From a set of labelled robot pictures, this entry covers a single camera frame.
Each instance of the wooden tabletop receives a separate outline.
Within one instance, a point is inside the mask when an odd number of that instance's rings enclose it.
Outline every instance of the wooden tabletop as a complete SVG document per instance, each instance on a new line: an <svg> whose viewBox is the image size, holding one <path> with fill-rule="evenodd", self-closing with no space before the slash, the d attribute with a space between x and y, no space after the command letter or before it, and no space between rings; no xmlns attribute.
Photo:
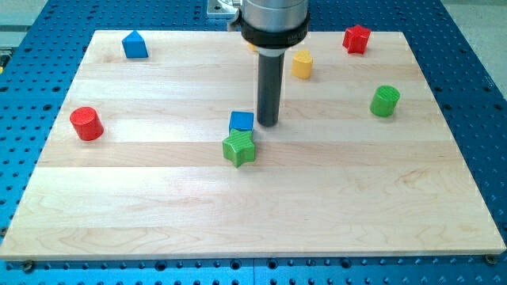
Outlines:
<svg viewBox="0 0 507 285"><path fill-rule="evenodd" d="M399 32L364 56L343 32L286 52L280 122L254 125L257 159L223 158L231 111L255 110L257 54L237 32L97 31L13 222L6 260L501 253L505 244ZM291 75L309 49L311 79ZM389 118L375 89L402 97ZM69 115L105 126L78 139Z"/></svg>

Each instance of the blue block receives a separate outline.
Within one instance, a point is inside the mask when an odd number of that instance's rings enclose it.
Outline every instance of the blue block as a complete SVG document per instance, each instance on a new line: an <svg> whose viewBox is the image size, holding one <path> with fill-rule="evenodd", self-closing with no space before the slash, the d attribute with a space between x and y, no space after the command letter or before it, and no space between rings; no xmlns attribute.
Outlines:
<svg viewBox="0 0 507 285"><path fill-rule="evenodd" d="M233 128L238 131L252 131L254 128L254 114L252 112L233 111L229 121L229 133Z"/></svg>
<svg viewBox="0 0 507 285"><path fill-rule="evenodd" d="M144 39L137 31L133 31L124 38L121 43L124 45L125 55L129 59L147 58L148 51Z"/></svg>

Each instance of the wooden board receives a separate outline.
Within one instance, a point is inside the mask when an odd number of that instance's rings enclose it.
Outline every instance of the wooden board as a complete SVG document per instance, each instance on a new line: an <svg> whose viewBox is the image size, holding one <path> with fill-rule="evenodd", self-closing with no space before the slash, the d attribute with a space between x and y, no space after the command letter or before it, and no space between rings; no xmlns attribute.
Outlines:
<svg viewBox="0 0 507 285"><path fill-rule="evenodd" d="M222 155L232 110L254 111L257 56L239 33L97 31L12 226L7 260L501 253L505 244L403 34L365 56L342 32L287 51L280 122L254 126L257 160ZM311 80L290 75L308 48ZM375 89L402 94L373 116ZM106 131L77 139L77 107Z"/></svg>

